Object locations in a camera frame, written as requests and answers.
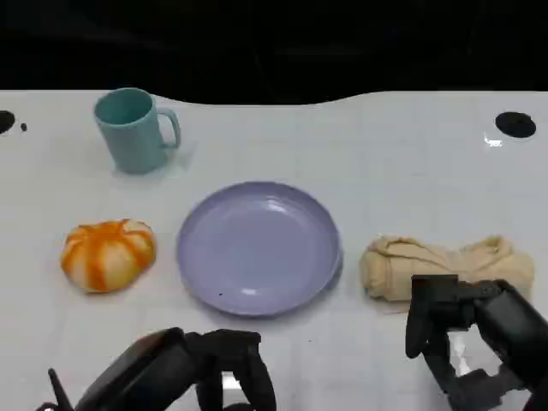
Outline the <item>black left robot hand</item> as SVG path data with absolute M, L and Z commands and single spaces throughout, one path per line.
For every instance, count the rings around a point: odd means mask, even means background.
M 260 334 L 173 327 L 140 338 L 86 390 L 78 410 L 165 410 L 195 388 L 202 410 L 223 410 L 223 372 L 232 372 L 246 402 L 233 410 L 274 410 L 270 374 L 259 354 Z

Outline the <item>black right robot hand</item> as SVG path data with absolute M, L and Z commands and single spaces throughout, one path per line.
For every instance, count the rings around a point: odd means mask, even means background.
M 525 409 L 547 408 L 547 322 L 508 282 L 467 283 L 456 275 L 415 275 L 406 324 L 408 358 L 423 356 L 454 410 L 491 410 L 511 390 L 531 394 Z M 479 329 L 502 361 L 459 376 L 450 363 L 451 331 Z

